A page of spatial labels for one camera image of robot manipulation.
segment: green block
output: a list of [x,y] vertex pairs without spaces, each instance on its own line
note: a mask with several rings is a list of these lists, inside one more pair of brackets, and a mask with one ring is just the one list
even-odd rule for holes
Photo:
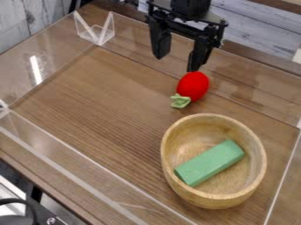
[[232,140],[226,140],[180,165],[174,170],[176,175],[189,186],[197,186],[237,163],[244,155],[241,147]]

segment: red tomato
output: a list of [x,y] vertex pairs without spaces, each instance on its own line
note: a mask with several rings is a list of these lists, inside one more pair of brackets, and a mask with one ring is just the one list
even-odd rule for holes
[[209,91],[209,78],[201,72],[190,72],[180,80],[177,92],[184,97],[190,97],[192,102],[204,97]]

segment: bowl rim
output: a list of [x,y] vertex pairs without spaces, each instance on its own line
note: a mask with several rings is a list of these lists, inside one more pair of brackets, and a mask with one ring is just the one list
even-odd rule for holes
[[[217,117],[217,118],[222,118],[225,120],[229,120],[231,122],[235,122],[237,125],[240,125],[248,131],[248,133],[253,136],[253,138],[257,141],[259,148],[260,148],[260,154],[261,154],[261,157],[263,157],[261,170],[260,170],[260,173],[257,174],[257,177],[256,177],[255,181],[252,182],[252,184],[248,185],[248,187],[245,187],[239,192],[235,192],[235,193],[231,193],[231,194],[216,194],[216,193],[208,193],[208,192],[204,192],[204,191],[200,191],[200,190],[194,189],[193,187],[188,186],[180,180],[180,178],[176,176],[176,174],[173,172],[170,164],[168,163],[168,159],[166,159],[166,156],[164,154],[165,153],[164,147],[166,146],[166,142],[168,142],[168,138],[170,136],[170,132],[182,122],[185,122],[186,120],[192,120],[197,117]],[[204,197],[206,199],[231,200],[231,199],[236,199],[236,198],[240,198],[240,197],[245,196],[248,193],[253,192],[257,189],[257,187],[259,187],[259,185],[260,185],[260,183],[264,179],[264,176],[267,174],[267,170],[268,170],[268,155],[267,155],[267,151],[265,151],[264,145],[261,143],[261,140],[259,139],[256,133],[252,131],[252,129],[243,122],[231,118],[229,116],[220,115],[220,114],[216,114],[216,113],[198,113],[198,114],[193,114],[193,115],[186,116],[182,119],[180,119],[168,129],[168,131],[164,135],[164,138],[162,138],[162,142],[161,142],[161,163],[162,163],[162,167],[166,169],[166,172],[169,172],[169,175],[170,175],[172,179],[174,181],[177,181],[177,184],[185,190],[188,190],[189,192],[194,193],[196,195],[198,195],[200,197]]]

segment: toy tomato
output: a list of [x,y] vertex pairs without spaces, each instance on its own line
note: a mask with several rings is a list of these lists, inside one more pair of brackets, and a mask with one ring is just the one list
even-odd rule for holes
[[201,72],[190,72],[180,80],[177,94],[172,97],[174,100],[172,107],[185,108],[190,102],[197,101],[209,91],[209,78]]

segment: small green object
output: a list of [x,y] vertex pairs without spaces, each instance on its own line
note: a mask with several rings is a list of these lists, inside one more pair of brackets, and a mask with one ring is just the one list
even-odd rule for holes
[[184,97],[180,94],[176,94],[170,98],[174,100],[174,102],[172,103],[172,107],[178,108],[178,109],[185,108],[192,101],[190,97]]
[[189,186],[197,186],[237,163],[244,155],[241,147],[232,140],[226,140],[180,165],[174,170],[176,175]]

